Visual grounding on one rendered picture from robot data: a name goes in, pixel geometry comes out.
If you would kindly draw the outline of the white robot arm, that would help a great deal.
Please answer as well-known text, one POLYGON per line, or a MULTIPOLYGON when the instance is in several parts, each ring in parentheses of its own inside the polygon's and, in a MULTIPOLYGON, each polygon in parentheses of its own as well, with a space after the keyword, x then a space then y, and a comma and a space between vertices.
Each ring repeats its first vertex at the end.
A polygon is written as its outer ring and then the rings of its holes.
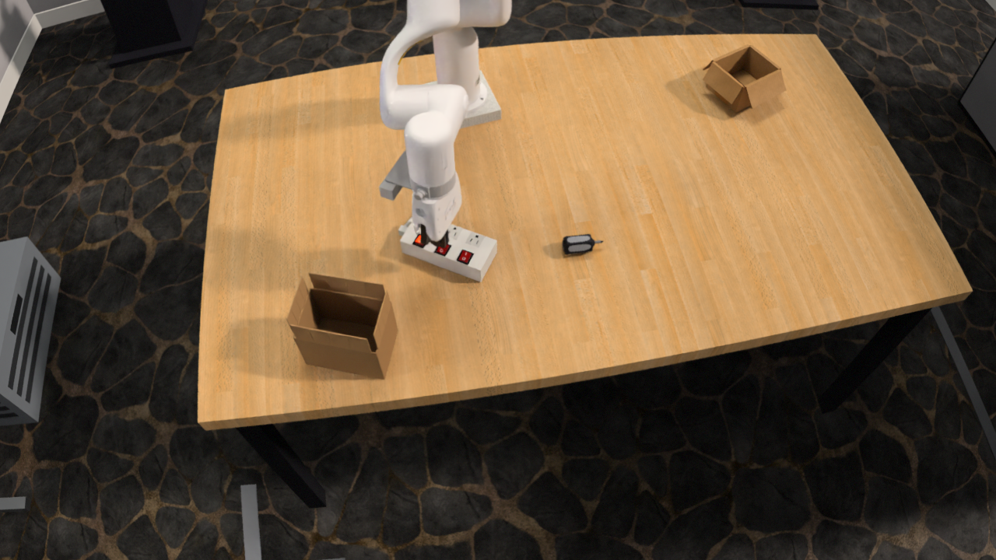
POLYGON ((487 99, 473 27, 500 27, 510 16, 511 0, 408 0, 408 22, 389 44, 380 71, 381 120, 404 130, 406 149, 378 187, 383 198, 394 201, 403 187, 413 189, 417 201, 451 192, 453 142, 467 114, 487 99), (398 85, 403 54, 431 36, 442 85, 398 85))

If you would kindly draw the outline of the brown cardboard box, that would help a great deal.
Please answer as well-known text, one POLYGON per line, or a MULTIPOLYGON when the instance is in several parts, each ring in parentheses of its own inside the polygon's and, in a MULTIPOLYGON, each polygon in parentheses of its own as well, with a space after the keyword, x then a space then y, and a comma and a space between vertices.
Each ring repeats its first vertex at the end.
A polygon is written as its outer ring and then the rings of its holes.
POLYGON ((384 284, 308 275, 314 289, 301 276, 287 316, 305 363, 385 380, 398 327, 384 284))
POLYGON ((707 68, 707 88, 735 113, 787 91, 781 67, 749 44, 713 59, 702 71, 707 68))

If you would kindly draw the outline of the white power strip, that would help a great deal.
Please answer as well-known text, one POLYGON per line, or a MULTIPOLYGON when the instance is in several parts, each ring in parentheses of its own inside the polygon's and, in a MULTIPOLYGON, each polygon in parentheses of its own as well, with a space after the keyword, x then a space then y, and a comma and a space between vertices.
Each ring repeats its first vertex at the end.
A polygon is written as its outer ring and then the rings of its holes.
POLYGON ((497 253, 496 239, 471 233, 468 229, 452 224, 448 227, 449 243, 446 244, 446 248, 434 246, 432 243, 428 245, 420 243, 421 231, 417 235, 414 233, 412 219, 401 226, 398 233, 402 236, 402 253, 478 282, 482 282, 497 253))

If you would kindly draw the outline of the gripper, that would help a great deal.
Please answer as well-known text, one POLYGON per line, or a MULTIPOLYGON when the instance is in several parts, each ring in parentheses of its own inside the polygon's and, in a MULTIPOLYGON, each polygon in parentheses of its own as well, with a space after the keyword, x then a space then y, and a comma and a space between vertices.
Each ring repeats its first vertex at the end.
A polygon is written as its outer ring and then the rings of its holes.
POLYGON ((456 173, 455 185, 451 192, 444 196, 421 198, 421 201, 414 198, 416 193, 412 189, 412 222, 414 233, 419 234, 421 231, 420 243, 425 245, 432 243, 434 246, 446 248, 446 244, 449 243, 447 228, 451 226, 461 207, 461 187, 458 173, 456 173), (420 231, 419 228, 421 228, 420 231))

